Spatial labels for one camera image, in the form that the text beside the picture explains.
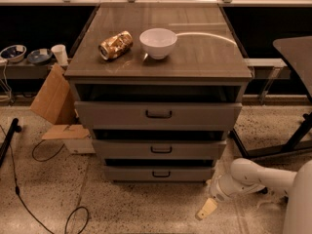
black table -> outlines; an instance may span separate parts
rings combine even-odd
[[[274,48],[281,54],[288,67],[297,75],[312,101],[312,36],[277,39]],[[304,121],[291,138],[282,145],[246,150],[235,129],[232,136],[245,158],[258,158],[312,148],[312,140],[301,141],[312,128],[312,112],[303,115]]]

white bowl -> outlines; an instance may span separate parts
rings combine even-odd
[[[166,28],[152,28],[142,32],[139,41],[153,59],[165,58],[175,47],[176,34]]]

power cord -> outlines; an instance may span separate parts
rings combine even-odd
[[[60,149],[54,154],[54,155],[52,155],[50,158],[47,158],[47,159],[44,159],[44,160],[39,160],[39,159],[37,159],[36,157],[35,157],[35,150],[37,149],[37,147],[41,144],[41,143],[43,143],[45,140],[44,139],[42,139],[39,143],[37,143],[36,145],[35,145],[35,147],[32,149],[32,152],[31,152],[31,155],[32,155],[32,158],[35,160],[35,161],[38,161],[38,162],[46,162],[46,161],[49,161],[49,160],[51,160],[51,159],[53,159],[54,157],[56,157],[60,152],[61,152],[61,150],[64,148],[64,146],[65,146],[65,144],[63,144],[61,147],[60,147]]]
[[[0,101],[7,101],[7,100],[11,100],[12,99],[12,89],[8,84],[7,81],[7,75],[6,75],[6,70],[7,70],[7,65],[8,65],[8,61],[4,58],[0,58],[0,65],[4,64],[4,68],[3,68],[3,78],[4,78],[4,82],[0,79],[1,82],[1,87],[3,87],[5,92],[8,92],[8,98],[5,99],[1,99]]]
[[[1,128],[2,133],[3,133],[4,135],[6,135],[4,129],[2,128],[1,125],[0,125],[0,128]],[[33,148],[33,151],[32,151],[32,157],[33,157],[33,158],[34,158],[34,155],[33,155],[34,150],[35,150],[42,142],[43,142],[43,140],[40,141],[40,142]],[[27,206],[27,205],[25,204],[25,202],[22,200],[22,198],[21,198],[21,196],[20,196],[20,187],[19,187],[19,185],[18,185],[18,177],[17,177],[16,164],[15,164],[14,155],[13,155],[13,149],[12,149],[12,147],[11,147],[11,144],[10,144],[9,146],[10,146],[10,152],[11,152],[11,158],[12,158],[12,166],[13,166],[13,175],[14,175],[14,182],[15,182],[15,187],[16,187],[16,194],[18,195],[20,202],[21,202],[22,205],[25,207],[25,209],[28,211],[28,213],[29,213],[42,227],[44,227],[49,233],[54,234],[53,231],[51,231],[44,223],[42,223],[42,222],[31,212],[31,210],[28,208],[28,206]],[[59,149],[59,151],[58,151],[56,154],[54,154],[52,157],[50,157],[50,158],[48,158],[48,159],[45,159],[45,160],[38,160],[38,159],[35,159],[35,158],[34,158],[34,159],[35,159],[36,161],[39,161],[39,162],[44,162],[44,161],[51,160],[52,158],[54,158],[55,156],[57,156],[57,155],[60,153],[60,151],[62,150],[63,147],[64,147],[64,145]],[[84,210],[84,211],[86,212],[86,214],[87,214],[87,220],[86,220],[84,226],[81,228],[81,230],[79,230],[79,231],[77,232],[77,234],[80,234],[80,233],[82,233],[82,232],[85,230],[85,228],[86,228],[86,226],[87,226],[87,224],[88,224],[88,222],[89,222],[89,216],[90,216],[90,214],[89,214],[89,211],[88,211],[88,209],[87,209],[86,207],[78,207],[78,208],[76,208],[74,211],[72,211],[71,214],[69,215],[69,217],[67,218],[66,225],[65,225],[65,229],[64,229],[64,234],[67,234],[67,233],[68,233],[68,231],[67,231],[68,223],[69,223],[69,221],[71,220],[72,216],[73,216],[76,212],[78,212],[79,210]]]

drawer handle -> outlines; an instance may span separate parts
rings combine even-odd
[[[153,172],[154,177],[170,177],[170,172]]]
[[[150,151],[152,153],[171,153],[173,151],[173,148],[171,146],[169,148],[166,148],[166,147],[161,148],[161,147],[151,146]]]
[[[152,113],[152,112],[149,112],[148,110],[146,110],[145,115],[147,118],[169,119],[169,118],[172,118],[173,112],[170,110],[167,114],[161,114],[161,113]]]

white cup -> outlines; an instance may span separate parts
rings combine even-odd
[[[68,66],[66,47],[62,44],[54,45],[51,49],[60,66]]]

